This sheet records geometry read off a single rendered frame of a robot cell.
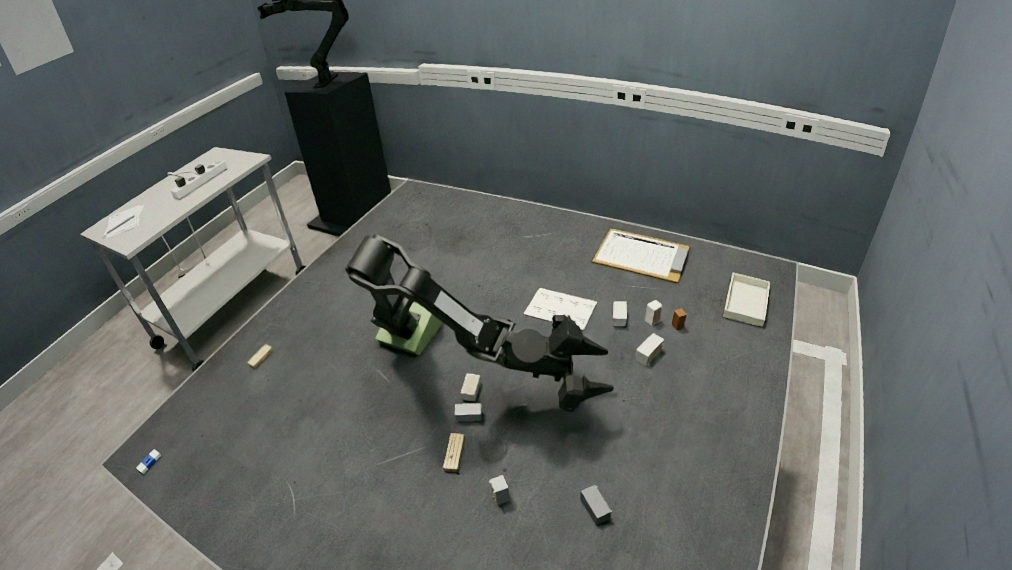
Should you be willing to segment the white flat card with black marks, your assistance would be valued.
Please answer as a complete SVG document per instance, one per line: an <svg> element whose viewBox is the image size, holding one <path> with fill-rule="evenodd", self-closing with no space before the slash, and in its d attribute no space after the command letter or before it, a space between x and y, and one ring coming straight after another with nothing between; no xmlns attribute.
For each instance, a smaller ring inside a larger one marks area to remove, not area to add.
<svg viewBox="0 0 1012 570"><path fill-rule="evenodd" d="M584 330L597 302L539 288L524 315L551 322L555 314L571 316Z"/></svg>

